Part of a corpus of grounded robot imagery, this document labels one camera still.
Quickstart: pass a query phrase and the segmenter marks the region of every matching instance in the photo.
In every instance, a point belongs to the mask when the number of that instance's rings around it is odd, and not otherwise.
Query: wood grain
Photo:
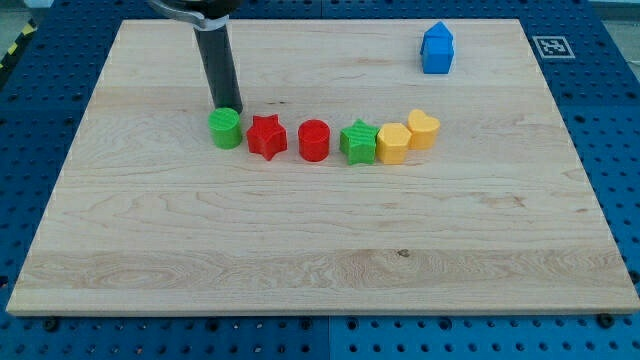
[[[245,102],[289,151],[216,149],[188,26],[125,21],[8,310],[201,316],[632,312],[640,304],[514,20],[450,20],[456,62],[423,75],[431,20],[230,25]],[[440,118],[402,166],[347,166],[362,117]],[[309,164],[297,127],[320,118]]]

